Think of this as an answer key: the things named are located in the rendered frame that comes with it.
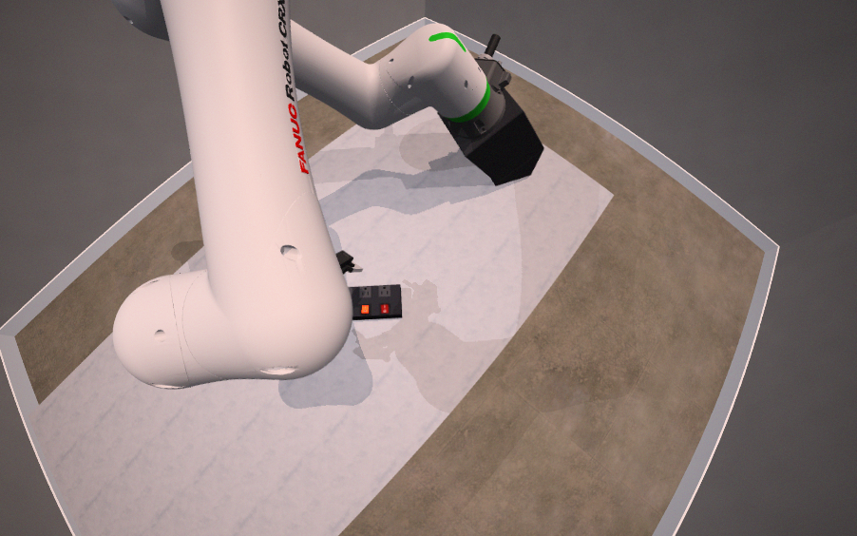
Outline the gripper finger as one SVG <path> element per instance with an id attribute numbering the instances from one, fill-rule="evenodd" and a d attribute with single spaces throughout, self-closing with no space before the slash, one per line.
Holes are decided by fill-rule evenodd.
<path id="1" fill-rule="evenodd" d="M 350 256 L 350 255 L 349 255 L 348 253 L 346 253 L 345 251 L 343 251 L 343 250 L 342 250 L 342 251 L 340 251 L 340 252 L 336 253 L 336 256 L 337 256 L 338 262 L 339 262 L 339 264 L 340 264 L 340 267 L 342 267 L 342 269 L 341 269 L 341 270 L 342 270 L 342 272 L 343 272 L 343 275 L 344 275 L 346 272 L 348 272 L 348 273 L 362 272 L 363 267 L 360 267 L 359 265 L 357 265 L 356 263 L 354 263 L 354 262 L 352 261 L 352 260 L 353 260 L 353 257 L 352 257 L 352 256 Z M 347 266 L 346 266 L 346 265 L 347 265 Z"/>

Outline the black power strip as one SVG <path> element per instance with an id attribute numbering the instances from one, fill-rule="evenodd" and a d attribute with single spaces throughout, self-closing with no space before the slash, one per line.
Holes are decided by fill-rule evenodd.
<path id="1" fill-rule="evenodd" d="M 402 318 L 400 284 L 349 287 L 352 320 Z"/>

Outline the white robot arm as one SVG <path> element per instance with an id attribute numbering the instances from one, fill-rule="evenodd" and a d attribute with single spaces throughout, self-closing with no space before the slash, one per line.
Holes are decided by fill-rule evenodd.
<path id="1" fill-rule="evenodd" d="M 295 89 L 369 130 L 431 106 L 477 139 L 505 114 L 501 37 L 475 59 L 450 27 L 429 24 L 369 65 L 291 20 L 290 0 L 111 1 L 170 42 L 207 265 L 133 291 L 114 321 L 116 355 L 168 390 L 316 373 L 346 343 L 352 297 Z"/>

